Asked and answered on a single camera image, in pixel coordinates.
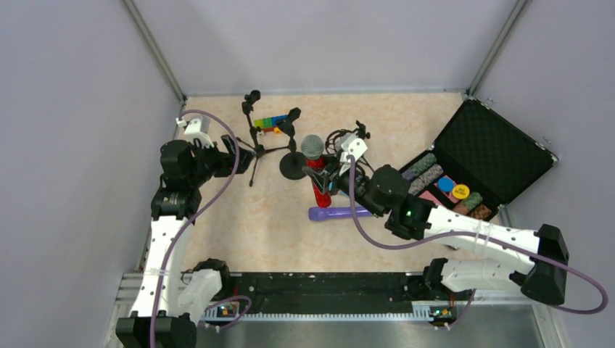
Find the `red glitter microphone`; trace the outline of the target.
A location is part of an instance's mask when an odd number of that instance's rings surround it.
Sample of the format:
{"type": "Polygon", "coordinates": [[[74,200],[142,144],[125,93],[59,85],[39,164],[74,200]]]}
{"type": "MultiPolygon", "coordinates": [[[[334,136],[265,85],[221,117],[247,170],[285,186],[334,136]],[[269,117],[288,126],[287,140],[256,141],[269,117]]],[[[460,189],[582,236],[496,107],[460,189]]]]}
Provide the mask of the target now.
{"type": "Polygon", "coordinates": [[[325,179],[322,173],[326,167],[326,161],[323,157],[324,149],[324,141],[320,136],[314,134],[304,137],[301,143],[301,152],[306,163],[304,172],[312,181],[316,204],[320,208],[327,208],[331,205],[331,195],[325,188],[325,179]]]}

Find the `black shock-mount tripod stand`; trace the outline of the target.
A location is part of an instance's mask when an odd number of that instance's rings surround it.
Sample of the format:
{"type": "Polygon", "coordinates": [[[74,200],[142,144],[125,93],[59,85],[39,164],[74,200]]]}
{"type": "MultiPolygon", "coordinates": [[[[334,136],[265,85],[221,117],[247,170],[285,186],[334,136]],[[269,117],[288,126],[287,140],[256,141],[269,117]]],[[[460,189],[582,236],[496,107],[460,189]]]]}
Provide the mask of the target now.
{"type": "MultiPolygon", "coordinates": [[[[355,124],[356,124],[356,127],[354,129],[352,129],[352,130],[349,130],[349,129],[339,129],[339,130],[335,130],[332,133],[330,133],[326,137],[326,140],[325,140],[325,152],[327,154],[332,154],[337,159],[339,159],[338,156],[336,155],[336,150],[334,149],[334,143],[337,142],[341,137],[343,137],[343,135],[346,135],[348,133],[354,133],[355,135],[357,135],[360,138],[362,138],[365,142],[366,142],[366,140],[369,140],[371,138],[371,134],[366,130],[366,126],[363,123],[361,123],[360,121],[357,120],[355,122],[355,124]]],[[[375,171],[374,168],[371,166],[369,161],[364,157],[364,155],[358,161],[355,161],[355,167],[357,167],[359,164],[363,164],[371,172],[374,172],[375,171]]]]}

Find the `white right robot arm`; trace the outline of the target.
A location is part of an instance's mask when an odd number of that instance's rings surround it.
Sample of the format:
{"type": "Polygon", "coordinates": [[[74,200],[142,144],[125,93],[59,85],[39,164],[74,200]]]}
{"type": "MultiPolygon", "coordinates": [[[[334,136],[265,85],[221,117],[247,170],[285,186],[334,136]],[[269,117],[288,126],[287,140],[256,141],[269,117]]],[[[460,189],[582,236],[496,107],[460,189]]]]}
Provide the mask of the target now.
{"type": "Polygon", "coordinates": [[[534,301],[564,303],[569,252],[559,228],[509,228],[449,210],[411,195],[409,182],[390,165],[372,177],[347,163],[303,170],[321,191],[333,186],[372,215],[386,216],[385,228],[399,238],[418,245],[435,241],[479,256],[473,261],[434,260],[424,279],[427,288],[455,293],[519,288],[534,301]]]}

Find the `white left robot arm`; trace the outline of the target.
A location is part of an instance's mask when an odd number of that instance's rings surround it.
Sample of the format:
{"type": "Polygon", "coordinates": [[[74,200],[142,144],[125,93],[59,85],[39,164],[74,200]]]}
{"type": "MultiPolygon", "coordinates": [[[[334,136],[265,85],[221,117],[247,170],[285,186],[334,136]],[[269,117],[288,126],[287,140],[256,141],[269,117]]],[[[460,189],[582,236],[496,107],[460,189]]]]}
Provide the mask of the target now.
{"type": "Polygon", "coordinates": [[[188,283],[181,262],[201,204],[201,186],[211,178],[242,174],[255,155],[232,137],[227,150],[173,140],[160,148],[162,175],[151,203],[151,237],[141,285],[128,315],[118,318],[116,337],[124,347],[195,347],[197,325],[209,305],[237,304],[226,262],[197,264],[188,283]]]}

